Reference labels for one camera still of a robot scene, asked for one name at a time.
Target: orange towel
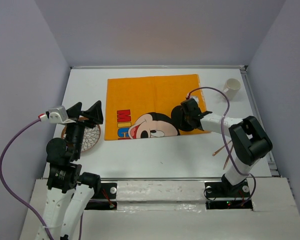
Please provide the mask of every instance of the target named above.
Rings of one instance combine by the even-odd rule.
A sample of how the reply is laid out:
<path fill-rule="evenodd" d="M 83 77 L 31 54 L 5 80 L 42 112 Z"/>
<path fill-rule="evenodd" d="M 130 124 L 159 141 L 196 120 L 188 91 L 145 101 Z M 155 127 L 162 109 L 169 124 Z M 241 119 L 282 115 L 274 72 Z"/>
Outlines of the orange towel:
<path fill-rule="evenodd" d="M 104 139 L 205 133 L 197 129 L 181 129 L 180 121 L 176 121 L 173 114 L 180 111 L 176 106 L 185 100 L 187 93 L 199 86 L 197 74 L 108 79 Z M 206 111 L 202 91 L 195 91 L 192 96 L 198 97 L 201 111 Z"/>

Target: cartoon face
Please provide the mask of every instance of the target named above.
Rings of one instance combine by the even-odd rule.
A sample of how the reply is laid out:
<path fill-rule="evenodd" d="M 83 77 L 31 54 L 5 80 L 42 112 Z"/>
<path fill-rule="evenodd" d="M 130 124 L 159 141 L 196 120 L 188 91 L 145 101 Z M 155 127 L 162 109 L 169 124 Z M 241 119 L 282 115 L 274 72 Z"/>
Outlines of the cartoon face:
<path fill-rule="evenodd" d="M 160 138 L 180 135 L 170 117 L 149 112 L 140 116 L 128 130 L 131 139 Z"/>

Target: cartoon eye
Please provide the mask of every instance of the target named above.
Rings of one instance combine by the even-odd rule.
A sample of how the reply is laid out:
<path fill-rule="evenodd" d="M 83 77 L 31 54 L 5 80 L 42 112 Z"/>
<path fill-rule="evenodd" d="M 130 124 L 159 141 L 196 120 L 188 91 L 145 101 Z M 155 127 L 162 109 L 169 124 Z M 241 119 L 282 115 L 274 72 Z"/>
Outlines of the cartoon eye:
<path fill-rule="evenodd" d="M 154 138 L 160 138 L 160 137 L 165 136 L 165 133 L 163 131 L 160 131 L 160 130 L 151 130 L 150 134 L 151 134 L 151 137 L 154 137 Z"/>

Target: cartoon nose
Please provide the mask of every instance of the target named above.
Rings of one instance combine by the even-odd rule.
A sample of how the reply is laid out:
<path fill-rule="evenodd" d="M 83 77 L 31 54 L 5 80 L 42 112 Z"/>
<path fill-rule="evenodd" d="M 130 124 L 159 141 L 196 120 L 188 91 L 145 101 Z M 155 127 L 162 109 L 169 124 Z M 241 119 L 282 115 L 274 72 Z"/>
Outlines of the cartoon nose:
<path fill-rule="evenodd" d="M 142 131 L 141 132 L 141 136 L 142 139 L 147 139 L 149 137 L 148 132 L 147 131 Z"/>

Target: patterned plate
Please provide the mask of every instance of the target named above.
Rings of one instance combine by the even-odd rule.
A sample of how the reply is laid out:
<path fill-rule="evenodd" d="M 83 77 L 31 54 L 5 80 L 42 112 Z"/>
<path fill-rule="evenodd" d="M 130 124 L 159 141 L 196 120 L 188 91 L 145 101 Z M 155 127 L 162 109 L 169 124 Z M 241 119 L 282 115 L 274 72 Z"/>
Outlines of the patterned plate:
<path fill-rule="evenodd" d="M 80 117 L 79 120 L 85 120 L 85 117 Z M 61 138 L 65 138 L 65 132 L 66 132 L 66 126 L 62 130 Z M 96 125 L 94 128 L 85 128 L 84 129 L 84 135 L 83 135 L 83 142 L 81 147 L 81 152 L 85 152 L 89 149 L 91 149 L 94 145 L 97 144 L 97 142 L 100 139 L 101 129 L 99 125 Z"/>

